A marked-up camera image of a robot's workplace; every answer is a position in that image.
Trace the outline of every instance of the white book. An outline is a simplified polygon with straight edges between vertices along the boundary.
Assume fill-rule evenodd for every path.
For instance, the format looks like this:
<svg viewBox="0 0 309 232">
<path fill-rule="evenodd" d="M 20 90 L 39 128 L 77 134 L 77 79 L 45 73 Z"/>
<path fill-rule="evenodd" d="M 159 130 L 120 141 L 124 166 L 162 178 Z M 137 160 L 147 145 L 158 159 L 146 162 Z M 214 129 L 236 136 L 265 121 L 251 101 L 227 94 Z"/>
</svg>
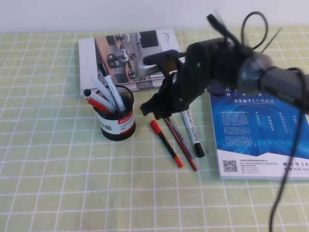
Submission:
<svg viewBox="0 0 309 232">
<path fill-rule="evenodd" d="M 90 81 L 93 77 L 107 85 L 101 72 L 102 68 L 112 77 L 115 84 L 124 85 L 131 90 L 161 86 L 163 74 L 155 73 L 142 77 L 138 73 L 138 63 L 145 56 L 171 49 L 181 52 L 172 29 L 80 39 L 81 95 L 87 88 L 96 89 Z"/>
</svg>

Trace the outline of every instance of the marker cap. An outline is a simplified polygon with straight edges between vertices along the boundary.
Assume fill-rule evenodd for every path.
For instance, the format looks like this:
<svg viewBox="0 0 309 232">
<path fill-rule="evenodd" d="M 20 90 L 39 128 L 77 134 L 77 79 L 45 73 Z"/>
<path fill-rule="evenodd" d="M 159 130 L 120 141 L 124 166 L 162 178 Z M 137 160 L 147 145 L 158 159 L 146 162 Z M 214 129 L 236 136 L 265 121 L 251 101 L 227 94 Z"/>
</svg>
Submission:
<svg viewBox="0 0 309 232">
<path fill-rule="evenodd" d="M 203 148 L 200 143 L 194 144 L 195 151 L 197 152 L 197 157 L 202 158 L 205 156 Z"/>
<path fill-rule="evenodd" d="M 159 125 L 157 124 L 157 122 L 155 120 L 152 120 L 150 123 L 150 127 L 153 129 L 153 131 L 159 135 L 159 133 L 162 132 L 161 128 L 159 127 Z"/>
<path fill-rule="evenodd" d="M 177 166 L 179 168 L 182 168 L 183 167 L 183 164 L 182 162 L 180 161 L 180 159 L 178 158 L 178 156 L 174 157 L 174 160 L 175 160 L 175 163 L 177 164 Z"/>
<path fill-rule="evenodd" d="M 85 95 L 86 97 L 89 97 L 89 96 L 91 95 L 91 90 L 85 89 L 85 90 L 84 90 L 84 95 Z"/>
</svg>

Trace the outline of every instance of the black pen holder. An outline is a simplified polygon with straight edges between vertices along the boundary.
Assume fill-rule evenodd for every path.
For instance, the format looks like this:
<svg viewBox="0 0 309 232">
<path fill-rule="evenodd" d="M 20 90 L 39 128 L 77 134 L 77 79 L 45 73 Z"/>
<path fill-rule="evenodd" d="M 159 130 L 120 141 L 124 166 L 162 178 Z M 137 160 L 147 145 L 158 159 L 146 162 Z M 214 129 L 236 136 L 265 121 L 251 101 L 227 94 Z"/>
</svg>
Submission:
<svg viewBox="0 0 309 232">
<path fill-rule="evenodd" d="M 121 85 L 115 86 L 124 102 L 126 110 L 115 114 L 108 114 L 95 107 L 94 109 L 100 120 L 102 134 L 110 140 L 121 141 L 133 135 L 136 129 L 133 112 L 134 96 L 132 91 L 127 87 Z"/>
</svg>

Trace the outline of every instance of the black cable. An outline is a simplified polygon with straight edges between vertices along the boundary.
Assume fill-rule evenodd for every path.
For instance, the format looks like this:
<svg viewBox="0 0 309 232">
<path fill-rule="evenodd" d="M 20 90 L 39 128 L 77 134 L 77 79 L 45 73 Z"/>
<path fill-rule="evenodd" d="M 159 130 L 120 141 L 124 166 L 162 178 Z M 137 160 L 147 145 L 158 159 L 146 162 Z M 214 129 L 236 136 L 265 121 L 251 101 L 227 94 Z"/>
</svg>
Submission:
<svg viewBox="0 0 309 232">
<path fill-rule="evenodd" d="M 219 22 L 214 15 L 208 15 L 207 19 L 212 28 L 222 34 L 225 38 L 229 38 L 235 46 L 240 46 L 238 39 L 228 29 L 226 29 L 225 25 Z"/>
<path fill-rule="evenodd" d="M 265 52 L 265 50 L 268 48 L 268 46 L 273 42 L 273 40 L 277 37 L 277 35 L 280 33 L 282 28 L 279 28 L 278 31 L 274 34 L 274 36 L 270 39 L 270 41 L 266 44 L 266 46 L 263 48 L 261 53 Z"/>
<path fill-rule="evenodd" d="M 264 34 L 264 37 L 263 39 L 261 40 L 260 43 L 258 43 L 256 46 L 254 46 L 252 48 L 252 50 L 255 50 L 257 49 L 259 46 L 261 46 L 265 40 L 266 40 L 266 37 L 267 37 L 267 34 L 268 34 L 268 22 L 267 22 L 267 19 L 265 18 L 265 16 L 261 13 L 261 12 L 258 12 L 258 11 L 253 11 L 251 12 L 250 14 L 248 14 L 245 19 L 243 20 L 242 22 L 242 25 L 241 25 L 241 31 L 240 31 L 240 36 L 241 36 L 241 45 L 243 46 L 247 46 L 247 44 L 245 44 L 245 26 L 246 26 L 246 23 L 248 21 L 248 19 L 253 16 L 253 15 L 259 15 L 261 16 L 261 18 L 263 19 L 264 23 L 265 23 L 265 34 Z"/>
<path fill-rule="evenodd" d="M 274 202 L 274 204 L 273 204 L 273 206 L 271 208 L 271 211 L 270 211 L 269 225 L 268 225 L 269 232 L 273 232 L 274 216 L 275 216 L 278 204 L 279 204 L 279 202 L 281 200 L 281 197 L 282 197 L 282 194 L 283 194 L 283 191 L 284 191 L 284 188 L 285 188 L 285 184 L 286 184 L 286 181 L 287 181 L 287 177 L 288 177 L 288 174 L 289 174 L 289 171 L 290 171 L 293 159 L 295 157 L 298 141 L 299 141 L 299 138 L 301 136 L 302 121 L 303 121 L 304 114 L 306 112 L 305 106 L 306 106 L 307 93 L 306 93 L 305 75 L 298 68 L 289 68 L 288 70 L 291 70 L 293 72 L 297 72 L 297 76 L 298 76 L 299 81 L 301 82 L 301 86 L 302 86 L 302 99 L 303 99 L 303 101 L 302 101 L 302 108 L 299 110 L 298 125 L 297 125 L 297 128 L 296 128 L 296 134 L 295 134 L 295 137 L 294 137 L 294 143 L 293 143 L 293 146 L 292 146 L 292 151 L 291 151 L 291 154 L 290 154 L 289 163 L 288 163 L 288 166 L 285 169 L 284 176 L 282 178 L 282 181 L 281 181 L 281 184 L 280 184 L 280 187 L 279 187 L 279 191 L 278 191 L 276 200 L 275 200 L 275 202 Z"/>
</svg>

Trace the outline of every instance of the book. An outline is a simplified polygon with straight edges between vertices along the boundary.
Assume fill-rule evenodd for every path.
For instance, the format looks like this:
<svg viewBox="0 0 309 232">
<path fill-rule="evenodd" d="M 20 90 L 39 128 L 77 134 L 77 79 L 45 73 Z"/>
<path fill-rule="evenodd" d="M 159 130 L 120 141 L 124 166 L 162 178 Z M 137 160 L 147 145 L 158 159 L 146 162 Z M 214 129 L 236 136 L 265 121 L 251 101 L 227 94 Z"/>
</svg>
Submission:
<svg viewBox="0 0 309 232">
<path fill-rule="evenodd" d="M 230 88 L 210 94 L 222 179 L 278 179 L 288 168 L 299 110 L 268 93 L 246 95 Z M 309 117 L 290 168 L 291 179 L 309 179 Z"/>
<path fill-rule="evenodd" d="M 97 77 L 103 84 L 105 80 L 101 69 L 111 75 L 115 84 L 131 90 L 159 87 L 162 73 L 140 75 L 139 63 L 145 56 L 155 53 L 180 50 L 172 29 L 142 31 L 79 40 L 80 90 L 95 89 L 90 79 Z"/>
</svg>

